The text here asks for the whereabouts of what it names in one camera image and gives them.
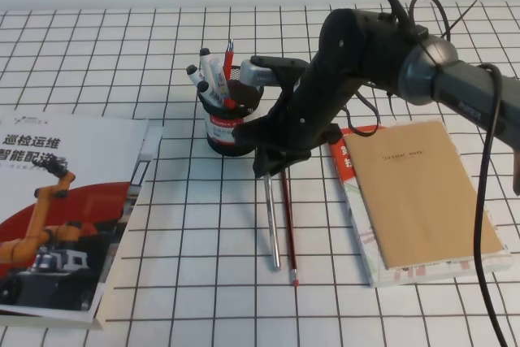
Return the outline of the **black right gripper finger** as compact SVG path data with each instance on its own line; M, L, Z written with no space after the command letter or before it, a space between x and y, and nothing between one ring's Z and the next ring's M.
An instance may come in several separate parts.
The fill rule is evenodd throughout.
M304 162L310 157L310 151L290 153L258 147L255 150L253 172L257 179L275 176L293 164Z
M267 118L260 117L238 124L233 130L233 137L237 146L256 148L263 145L267 138Z

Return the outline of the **black covered right gripper body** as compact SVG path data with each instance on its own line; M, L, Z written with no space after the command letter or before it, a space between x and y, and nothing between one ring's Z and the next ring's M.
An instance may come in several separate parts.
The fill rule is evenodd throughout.
M336 9L323 22L318 51L292 96L248 125L248 142L274 150L320 145L340 109L365 83L397 93L406 30L383 13Z

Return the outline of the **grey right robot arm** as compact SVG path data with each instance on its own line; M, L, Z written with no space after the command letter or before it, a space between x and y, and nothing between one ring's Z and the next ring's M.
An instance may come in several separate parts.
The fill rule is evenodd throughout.
M340 138L334 118L365 83L416 106L439 102L519 150L519 82L496 78L483 67L461 61L454 46L427 34L416 36L383 13L336 9L321 28L318 51L303 73L288 84L267 115L241 124L238 145L282 157L259 163L255 175L272 176L310 151Z

